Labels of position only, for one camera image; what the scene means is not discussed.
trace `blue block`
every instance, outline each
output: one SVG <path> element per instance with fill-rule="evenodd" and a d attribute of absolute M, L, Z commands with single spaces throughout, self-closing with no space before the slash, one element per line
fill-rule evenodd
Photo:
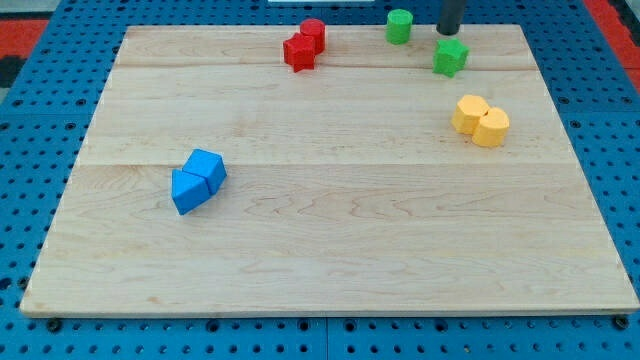
<path fill-rule="evenodd" d="M 222 156 L 200 149 L 193 150 L 182 171 L 205 178 L 211 196 L 218 192 L 227 177 Z"/>
<path fill-rule="evenodd" d="M 171 198 L 178 213 L 184 215 L 209 200 L 211 195 L 204 178 L 174 169 L 171 174 Z"/>

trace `wooden cutting board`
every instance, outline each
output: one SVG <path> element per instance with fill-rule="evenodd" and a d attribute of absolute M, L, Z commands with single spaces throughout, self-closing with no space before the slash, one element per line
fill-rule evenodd
<path fill-rule="evenodd" d="M 132 27 L 21 304 L 33 317 L 488 316 L 639 307 L 520 27 L 465 26 L 467 69 L 431 72 L 433 26 Z M 464 94 L 511 118 L 485 149 Z M 194 148 L 228 178 L 180 217 Z"/>

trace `toy block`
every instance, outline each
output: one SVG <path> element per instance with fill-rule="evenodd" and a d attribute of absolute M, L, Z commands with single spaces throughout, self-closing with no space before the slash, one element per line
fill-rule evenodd
<path fill-rule="evenodd" d="M 171 174 L 171 198 L 180 215 L 202 205 L 211 194 L 203 177 L 174 169 Z"/>
<path fill-rule="evenodd" d="M 315 39 L 295 33 L 291 39 L 282 43 L 284 47 L 284 62 L 293 67 L 293 72 L 303 69 L 313 70 L 315 62 Z"/>
<path fill-rule="evenodd" d="M 182 171 L 204 178 L 211 196 L 218 192 L 227 177 L 222 156 L 200 149 L 193 150 Z"/>
<path fill-rule="evenodd" d="M 325 25 L 318 19 L 307 19 L 300 23 L 300 33 L 305 36 L 313 36 L 315 54 L 324 51 L 325 47 Z"/>
<path fill-rule="evenodd" d="M 386 39 L 394 45 L 404 44 L 411 36 L 413 14 L 407 10 L 395 9 L 387 14 Z"/>
<path fill-rule="evenodd" d="M 438 40 L 433 54 L 433 72 L 452 78 L 456 72 L 464 69 L 468 55 L 469 48 L 460 40 Z"/>
<path fill-rule="evenodd" d="M 489 111 L 489 104 L 477 95 L 463 96 L 456 106 L 451 118 L 451 124 L 457 132 L 471 135 L 476 129 L 480 118 Z"/>
<path fill-rule="evenodd" d="M 509 117 L 504 110 L 493 107 L 480 118 L 471 141 L 478 146 L 495 147 L 502 145 L 509 130 Z"/>

